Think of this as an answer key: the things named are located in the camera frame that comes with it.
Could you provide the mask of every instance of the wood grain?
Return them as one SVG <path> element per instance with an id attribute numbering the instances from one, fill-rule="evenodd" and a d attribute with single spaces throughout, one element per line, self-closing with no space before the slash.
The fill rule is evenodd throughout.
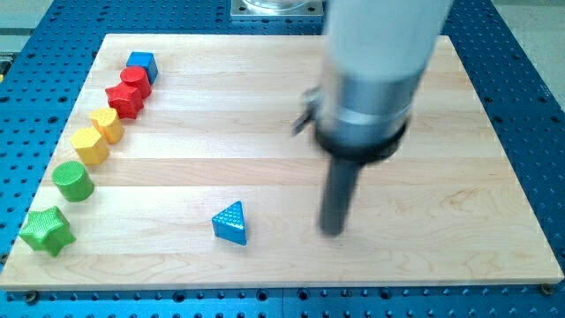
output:
<path id="1" fill-rule="evenodd" d="M 17 239 L 7 290 L 557 283 L 563 274 L 447 37 L 440 37 L 389 160 L 362 171 L 346 232 L 320 235 L 328 157 L 290 136 L 323 37 L 109 34 L 32 210 L 57 205 L 77 241 L 59 256 Z M 133 50 L 160 75 L 80 203 L 53 186 L 69 137 L 106 105 Z M 211 217 L 244 203 L 248 245 Z"/>

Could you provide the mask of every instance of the blue cube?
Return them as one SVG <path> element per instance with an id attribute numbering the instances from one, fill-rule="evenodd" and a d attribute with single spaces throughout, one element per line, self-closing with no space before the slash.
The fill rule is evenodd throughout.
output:
<path id="1" fill-rule="evenodd" d="M 246 245 L 244 210 L 241 201 L 230 205 L 224 211 L 212 218 L 214 234 L 221 239 L 227 239 L 239 245 Z"/>
<path id="2" fill-rule="evenodd" d="M 149 84 L 153 85 L 159 70 L 157 70 L 157 64 L 155 62 L 155 57 L 153 53 L 148 52 L 132 52 L 130 57 L 127 59 L 126 67 L 129 66 L 141 66 L 147 72 L 147 77 L 149 78 Z"/>

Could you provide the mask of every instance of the blue pegboard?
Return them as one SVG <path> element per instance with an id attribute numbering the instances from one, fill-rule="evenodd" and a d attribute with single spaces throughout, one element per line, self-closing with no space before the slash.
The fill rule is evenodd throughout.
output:
<path id="1" fill-rule="evenodd" d="M 0 84 L 0 254 L 7 254 L 106 33 L 320 34 L 315 20 L 230 21 L 226 0 L 55 0 Z M 451 37 L 565 264 L 565 115 L 489 1 L 456 1 Z M 563 317 L 563 284 L 0 293 L 0 317 Z"/>

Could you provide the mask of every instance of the wooden table surface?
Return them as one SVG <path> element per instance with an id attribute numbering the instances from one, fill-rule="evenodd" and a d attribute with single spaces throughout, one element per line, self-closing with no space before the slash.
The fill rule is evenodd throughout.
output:
<path id="1" fill-rule="evenodd" d="M 402 148 L 364 169 L 346 232 L 316 226 L 328 157 L 299 96 L 321 67 L 322 37 L 109 34 L 32 210 L 53 205 L 77 241 L 52 258 L 20 238 L 7 290 L 556 283 L 563 278 L 449 38 L 440 37 Z M 66 202 L 51 173 L 78 157 L 69 137 L 104 107 L 133 50 L 160 70 L 138 120 Z M 241 200 L 247 246 L 211 217 Z"/>

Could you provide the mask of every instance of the red block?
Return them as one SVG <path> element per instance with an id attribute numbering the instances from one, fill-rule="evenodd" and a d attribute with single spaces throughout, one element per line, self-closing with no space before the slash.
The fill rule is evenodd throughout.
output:
<path id="1" fill-rule="evenodd" d="M 151 84 L 149 84 L 147 72 L 143 67 L 130 66 L 124 68 L 120 73 L 120 79 L 131 87 L 137 87 L 141 93 L 141 98 L 145 99 L 151 95 Z"/>
<path id="2" fill-rule="evenodd" d="M 136 87 L 119 83 L 114 87 L 106 88 L 108 105 L 116 109 L 117 115 L 122 118 L 136 119 L 138 111 L 143 108 L 143 99 Z"/>

